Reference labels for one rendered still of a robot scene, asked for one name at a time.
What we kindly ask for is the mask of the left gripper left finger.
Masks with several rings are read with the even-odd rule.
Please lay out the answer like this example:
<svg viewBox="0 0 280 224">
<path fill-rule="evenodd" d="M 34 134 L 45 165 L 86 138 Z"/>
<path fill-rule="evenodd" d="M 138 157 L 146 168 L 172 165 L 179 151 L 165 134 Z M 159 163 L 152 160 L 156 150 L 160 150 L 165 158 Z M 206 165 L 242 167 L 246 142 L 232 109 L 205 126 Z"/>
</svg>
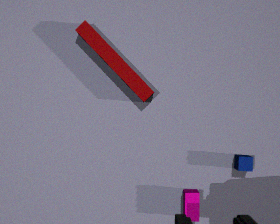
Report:
<svg viewBox="0 0 280 224">
<path fill-rule="evenodd" d="M 175 214 L 175 224 L 193 224 L 186 214 Z"/>
</svg>

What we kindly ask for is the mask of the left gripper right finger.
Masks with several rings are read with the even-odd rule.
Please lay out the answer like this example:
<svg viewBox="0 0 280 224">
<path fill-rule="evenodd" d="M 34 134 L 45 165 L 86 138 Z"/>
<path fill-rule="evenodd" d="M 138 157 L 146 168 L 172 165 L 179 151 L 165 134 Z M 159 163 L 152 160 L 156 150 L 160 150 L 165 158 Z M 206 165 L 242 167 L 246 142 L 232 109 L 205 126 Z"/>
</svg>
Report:
<svg viewBox="0 0 280 224">
<path fill-rule="evenodd" d="M 237 215 L 233 218 L 233 224 L 257 224 L 249 215 Z"/>
</svg>

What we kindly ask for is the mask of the small blue cube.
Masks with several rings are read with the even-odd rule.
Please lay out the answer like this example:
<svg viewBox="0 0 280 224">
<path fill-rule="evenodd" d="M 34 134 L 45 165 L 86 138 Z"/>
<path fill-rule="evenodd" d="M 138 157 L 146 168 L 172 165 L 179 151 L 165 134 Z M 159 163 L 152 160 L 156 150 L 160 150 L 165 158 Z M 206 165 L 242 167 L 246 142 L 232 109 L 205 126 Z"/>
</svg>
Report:
<svg viewBox="0 0 280 224">
<path fill-rule="evenodd" d="M 235 155 L 234 168 L 238 171 L 253 172 L 253 157 L 249 155 Z"/>
</svg>

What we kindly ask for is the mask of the red rod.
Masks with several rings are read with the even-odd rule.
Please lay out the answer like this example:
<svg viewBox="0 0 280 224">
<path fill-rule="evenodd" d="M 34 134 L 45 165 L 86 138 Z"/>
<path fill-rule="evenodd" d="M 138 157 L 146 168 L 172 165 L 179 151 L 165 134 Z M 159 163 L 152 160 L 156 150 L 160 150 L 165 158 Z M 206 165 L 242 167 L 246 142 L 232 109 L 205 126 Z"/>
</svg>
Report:
<svg viewBox="0 0 280 224">
<path fill-rule="evenodd" d="M 145 102 L 154 91 L 111 48 L 85 20 L 75 31 L 110 66 L 110 68 Z"/>
</svg>

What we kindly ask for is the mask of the magenta block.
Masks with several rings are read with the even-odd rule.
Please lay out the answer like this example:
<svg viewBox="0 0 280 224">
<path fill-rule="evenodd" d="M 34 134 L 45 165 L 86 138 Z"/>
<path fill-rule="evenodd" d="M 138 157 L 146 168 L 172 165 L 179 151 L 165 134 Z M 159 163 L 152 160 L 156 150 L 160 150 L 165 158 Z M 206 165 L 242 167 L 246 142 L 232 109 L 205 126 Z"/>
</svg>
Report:
<svg viewBox="0 0 280 224">
<path fill-rule="evenodd" d="M 183 214 L 191 221 L 199 221 L 199 191 L 197 189 L 183 189 Z"/>
</svg>

